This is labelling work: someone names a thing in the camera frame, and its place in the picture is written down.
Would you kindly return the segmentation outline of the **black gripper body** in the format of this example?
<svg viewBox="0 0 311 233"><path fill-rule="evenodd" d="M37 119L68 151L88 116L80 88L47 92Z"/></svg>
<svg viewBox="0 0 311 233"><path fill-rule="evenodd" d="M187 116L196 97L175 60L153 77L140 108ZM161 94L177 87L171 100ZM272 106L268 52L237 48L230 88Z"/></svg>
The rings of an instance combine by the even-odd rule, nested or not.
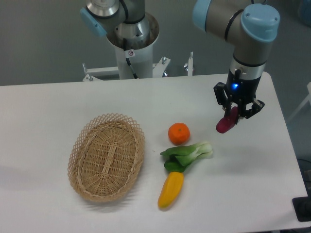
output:
<svg viewBox="0 0 311 233"><path fill-rule="evenodd" d="M229 71L226 81L226 94L228 97L232 97L232 101L238 104L239 100L243 103L249 104L254 101L256 97L256 90L259 85L261 77L252 80L242 79L240 72L235 73Z"/></svg>

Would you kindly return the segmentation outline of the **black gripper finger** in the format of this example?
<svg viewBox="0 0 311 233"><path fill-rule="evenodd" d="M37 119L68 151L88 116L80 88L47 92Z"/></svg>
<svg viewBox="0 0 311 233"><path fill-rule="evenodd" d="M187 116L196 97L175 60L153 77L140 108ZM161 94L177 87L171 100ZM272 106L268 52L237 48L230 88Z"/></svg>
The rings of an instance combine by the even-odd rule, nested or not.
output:
<svg viewBox="0 0 311 233"><path fill-rule="evenodd" d="M264 102L254 99L252 102L251 108L247 110L245 101L243 99L239 99L238 105L237 105L238 113L235 119L235 124L237 125L240 119L242 118L245 118L245 119L251 118L253 115L259 113L264 106L265 106Z"/></svg>
<svg viewBox="0 0 311 233"><path fill-rule="evenodd" d="M233 103L231 85L232 83L219 82L213 88L217 103L221 105L225 111L225 117L230 116Z"/></svg>

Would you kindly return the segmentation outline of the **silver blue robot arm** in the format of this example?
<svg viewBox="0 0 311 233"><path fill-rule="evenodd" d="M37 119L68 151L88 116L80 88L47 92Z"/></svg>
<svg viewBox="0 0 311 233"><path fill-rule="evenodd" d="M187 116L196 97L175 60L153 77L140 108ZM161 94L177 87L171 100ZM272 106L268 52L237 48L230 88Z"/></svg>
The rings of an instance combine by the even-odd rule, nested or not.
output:
<svg viewBox="0 0 311 233"><path fill-rule="evenodd" d="M116 47L120 78L152 77L152 45L159 29L144 1L88 0L80 16L96 36L105 36ZM219 124L237 124L260 112L264 103L257 99L256 90L277 36L278 11L252 0L199 0L192 21L234 46L227 81L214 86L217 103L225 112Z"/></svg>

